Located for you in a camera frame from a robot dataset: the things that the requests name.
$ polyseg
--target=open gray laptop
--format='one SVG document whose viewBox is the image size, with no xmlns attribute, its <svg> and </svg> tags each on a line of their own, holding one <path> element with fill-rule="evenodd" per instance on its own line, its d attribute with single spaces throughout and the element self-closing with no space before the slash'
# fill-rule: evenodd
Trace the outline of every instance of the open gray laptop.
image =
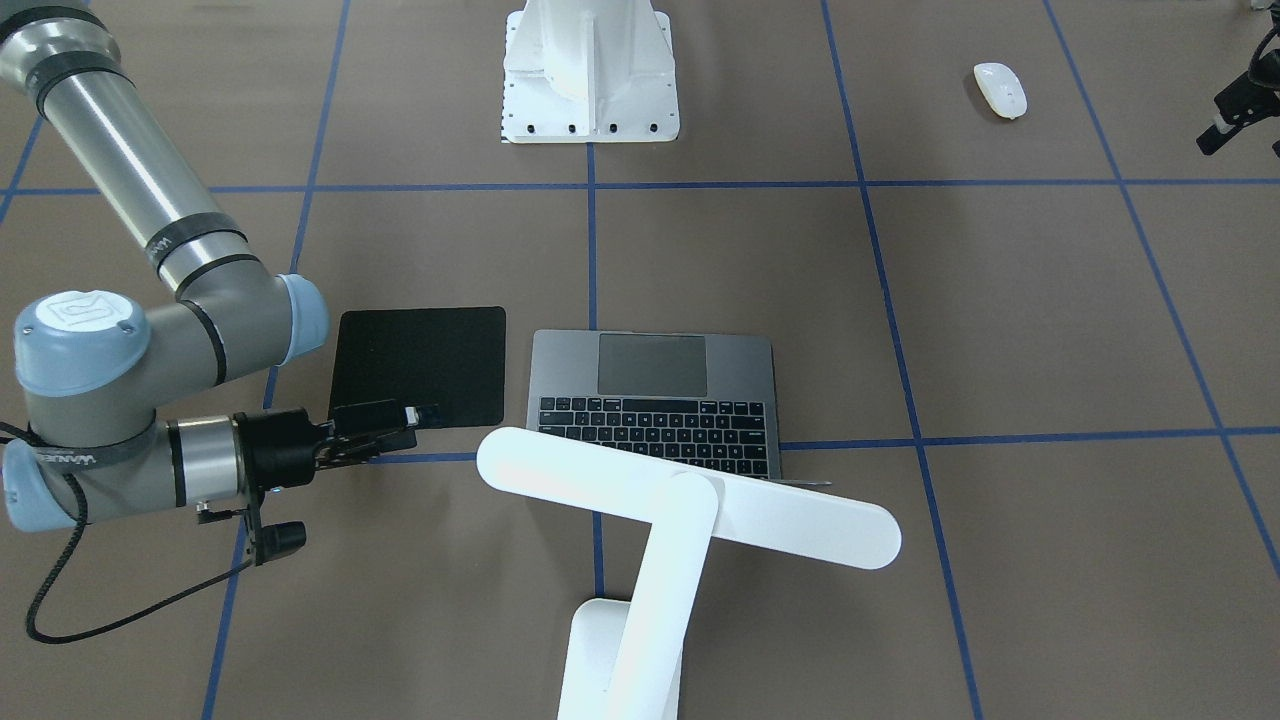
<svg viewBox="0 0 1280 720">
<path fill-rule="evenodd" d="M 773 348 L 764 337 L 538 331 L 526 427 L 737 475 L 782 477 Z"/>
</svg>

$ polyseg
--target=laptop trackpad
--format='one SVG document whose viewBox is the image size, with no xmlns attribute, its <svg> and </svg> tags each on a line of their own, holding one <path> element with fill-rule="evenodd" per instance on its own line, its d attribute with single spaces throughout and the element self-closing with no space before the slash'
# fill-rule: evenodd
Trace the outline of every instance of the laptop trackpad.
<svg viewBox="0 0 1280 720">
<path fill-rule="evenodd" d="M 600 336 L 600 395 L 707 397 L 707 338 Z"/>
</svg>

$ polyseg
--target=gray robot arm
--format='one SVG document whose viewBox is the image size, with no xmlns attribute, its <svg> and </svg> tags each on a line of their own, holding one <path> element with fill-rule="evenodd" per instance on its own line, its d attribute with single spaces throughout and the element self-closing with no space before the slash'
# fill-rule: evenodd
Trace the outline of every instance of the gray robot arm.
<svg viewBox="0 0 1280 720">
<path fill-rule="evenodd" d="M 22 311 L 15 370 L 40 441 L 14 441 L 4 454 L 14 525 L 72 527 L 68 473 L 90 521 L 233 496 L 256 514 L 262 488 L 310 482 L 317 464 L 367 459 L 388 448 L 372 439 L 379 433 L 415 425 L 411 409 L 388 416 L 387 407 L 357 414 L 351 432 L 311 425 L 301 411 L 157 421 L 160 405 L 323 345 L 324 300 L 300 275 L 266 272 L 83 4 L 0 0 L 0 77 L 63 136 L 174 293 L 143 311 L 111 292 L 70 291 Z"/>
</svg>

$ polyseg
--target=white computer mouse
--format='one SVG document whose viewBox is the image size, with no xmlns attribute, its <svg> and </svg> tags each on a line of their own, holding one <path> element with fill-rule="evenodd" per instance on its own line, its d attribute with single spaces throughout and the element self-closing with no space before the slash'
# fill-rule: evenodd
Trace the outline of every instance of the white computer mouse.
<svg viewBox="0 0 1280 720">
<path fill-rule="evenodd" d="M 1027 94 L 1014 70 L 1000 63 L 978 63 L 973 67 L 973 77 L 997 115 L 1011 120 L 1027 113 Z"/>
</svg>

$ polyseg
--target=white stand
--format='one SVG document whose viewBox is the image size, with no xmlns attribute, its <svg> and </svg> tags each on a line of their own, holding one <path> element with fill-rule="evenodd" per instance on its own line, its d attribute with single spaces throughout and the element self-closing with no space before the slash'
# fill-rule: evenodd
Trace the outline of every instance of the white stand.
<svg viewBox="0 0 1280 720">
<path fill-rule="evenodd" d="M 671 19 L 649 0 L 527 0 L 507 17 L 502 138 L 662 142 L 680 133 Z"/>
<path fill-rule="evenodd" d="M 874 570 L 902 544 L 877 505 L 499 428 L 476 466 L 497 489 L 652 523 L 631 602 L 570 629 L 559 720 L 675 720 L 685 630 L 712 537 Z"/>
</svg>

